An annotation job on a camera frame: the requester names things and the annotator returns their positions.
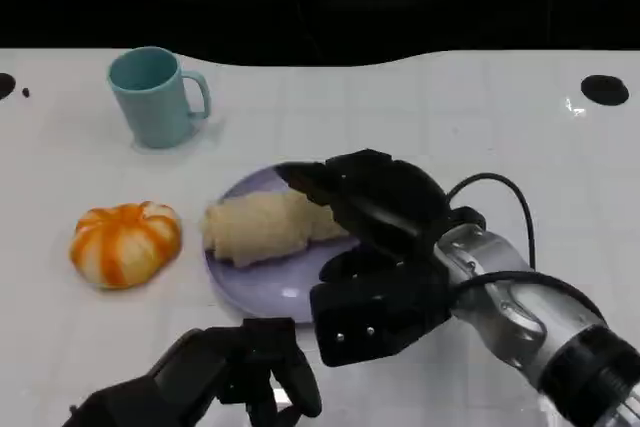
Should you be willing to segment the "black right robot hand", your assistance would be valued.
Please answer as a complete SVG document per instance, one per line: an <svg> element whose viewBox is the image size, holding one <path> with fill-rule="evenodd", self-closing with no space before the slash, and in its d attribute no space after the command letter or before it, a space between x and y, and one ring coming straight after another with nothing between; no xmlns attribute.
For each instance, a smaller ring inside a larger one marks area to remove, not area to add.
<svg viewBox="0 0 640 427"><path fill-rule="evenodd" d="M328 207L358 241L322 268L322 283L402 269L438 287L448 284L433 250L450 208L444 190L417 166L365 149L323 162L285 162L275 171L288 187Z"/></svg>

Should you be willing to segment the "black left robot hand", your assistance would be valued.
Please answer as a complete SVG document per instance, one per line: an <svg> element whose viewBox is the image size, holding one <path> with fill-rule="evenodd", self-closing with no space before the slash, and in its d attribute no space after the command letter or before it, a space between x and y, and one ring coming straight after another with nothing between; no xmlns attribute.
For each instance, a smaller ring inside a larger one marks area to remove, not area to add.
<svg viewBox="0 0 640 427"><path fill-rule="evenodd" d="M322 412L316 378L290 318L192 329L149 375L182 426L196 425L215 400L243 404L252 426L294 426Z"/></svg>

